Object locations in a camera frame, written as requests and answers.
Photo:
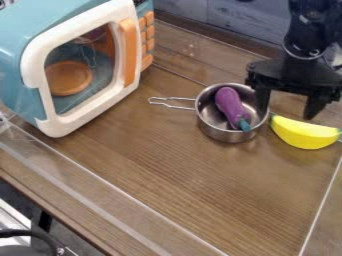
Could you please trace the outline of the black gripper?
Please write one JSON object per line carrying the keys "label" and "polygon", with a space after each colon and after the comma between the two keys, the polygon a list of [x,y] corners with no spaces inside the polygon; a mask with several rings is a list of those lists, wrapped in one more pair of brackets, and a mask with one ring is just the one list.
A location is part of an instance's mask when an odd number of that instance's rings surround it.
{"label": "black gripper", "polygon": [[309,96],[304,118],[312,120],[332,100],[342,95],[342,75],[317,60],[280,57],[254,61],[246,66],[246,84],[255,87],[257,109],[269,109],[272,90]]}

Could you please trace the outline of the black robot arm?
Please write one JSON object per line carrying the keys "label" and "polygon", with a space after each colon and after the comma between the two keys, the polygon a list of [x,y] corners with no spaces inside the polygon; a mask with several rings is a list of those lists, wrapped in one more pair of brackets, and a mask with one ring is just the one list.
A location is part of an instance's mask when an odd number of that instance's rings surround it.
{"label": "black robot arm", "polygon": [[312,120],[342,97],[342,65],[320,61],[334,44],[342,47],[342,0],[289,0],[289,10],[285,54],[247,65],[246,84],[255,91],[261,112],[269,108],[273,91],[306,96],[304,119]]}

